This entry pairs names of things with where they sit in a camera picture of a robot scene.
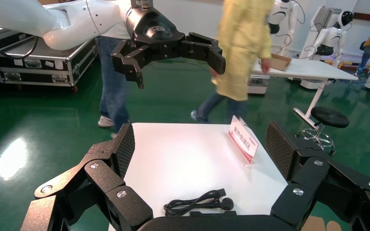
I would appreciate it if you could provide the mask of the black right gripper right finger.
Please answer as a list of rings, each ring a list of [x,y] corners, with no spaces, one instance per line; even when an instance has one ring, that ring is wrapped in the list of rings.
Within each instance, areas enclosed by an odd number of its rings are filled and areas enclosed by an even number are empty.
[[[314,142],[270,122],[265,149],[287,181],[270,214],[299,231],[316,203],[328,206],[353,231],[370,231],[370,176],[334,161]]]

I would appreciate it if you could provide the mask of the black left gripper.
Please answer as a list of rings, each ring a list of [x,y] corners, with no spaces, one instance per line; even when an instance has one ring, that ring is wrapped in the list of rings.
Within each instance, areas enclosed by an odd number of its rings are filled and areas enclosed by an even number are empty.
[[[206,62],[217,74],[225,72],[226,60],[218,41],[190,32],[178,31],[176,26],[155,8],[131,9],[126,28],[133,43],[121,40],[111,53],[114,70],[127,81],[144,88],[142,68],[152,61],[178,58]]]

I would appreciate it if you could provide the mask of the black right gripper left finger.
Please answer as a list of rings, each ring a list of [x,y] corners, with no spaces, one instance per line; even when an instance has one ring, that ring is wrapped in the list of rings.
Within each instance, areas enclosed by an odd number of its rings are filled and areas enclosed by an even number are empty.
[[[35,190],[21,230],[68,231],[93,206],[118,231],[140,229],[153,211],[124,181],[134,150],[132,124],[94,144],[76,166]]]

